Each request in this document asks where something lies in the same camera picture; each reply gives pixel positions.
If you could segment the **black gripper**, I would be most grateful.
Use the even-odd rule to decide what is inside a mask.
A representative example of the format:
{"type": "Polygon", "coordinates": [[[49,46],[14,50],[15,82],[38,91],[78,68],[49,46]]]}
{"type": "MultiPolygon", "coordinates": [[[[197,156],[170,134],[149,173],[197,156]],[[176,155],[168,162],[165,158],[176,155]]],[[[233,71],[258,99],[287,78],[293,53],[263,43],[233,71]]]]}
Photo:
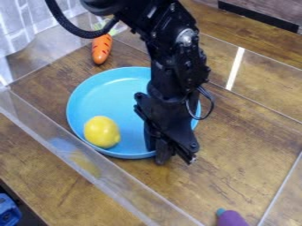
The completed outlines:
{"type": "Polygon", "coordinates": [[[192,125],[200,102],[198,92],[166,97],[148,84],[146,94],[136,93],[136,100],[136,113],[145,121],[146,149],[157,151],[157,164],[164,165],[176,154],[192,164],[200,150],[192,125]]]}

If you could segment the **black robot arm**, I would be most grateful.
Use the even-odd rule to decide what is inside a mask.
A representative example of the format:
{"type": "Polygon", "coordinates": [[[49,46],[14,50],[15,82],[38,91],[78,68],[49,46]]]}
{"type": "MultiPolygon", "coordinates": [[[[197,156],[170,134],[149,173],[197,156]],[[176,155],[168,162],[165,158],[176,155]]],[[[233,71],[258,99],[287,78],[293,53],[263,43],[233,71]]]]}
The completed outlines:
{"type": "Polygon", "coordinates": [[[81,0],[98,16],[114,15],[141,35],[152,58],[148,92],[136,94],[136,112],[145,120],[146,148],[157,164],[174,155],[197,159],[200,144],[192,128],[201,85],[210,68],[198,47],[197,21],[178,0],[81,0]]]}

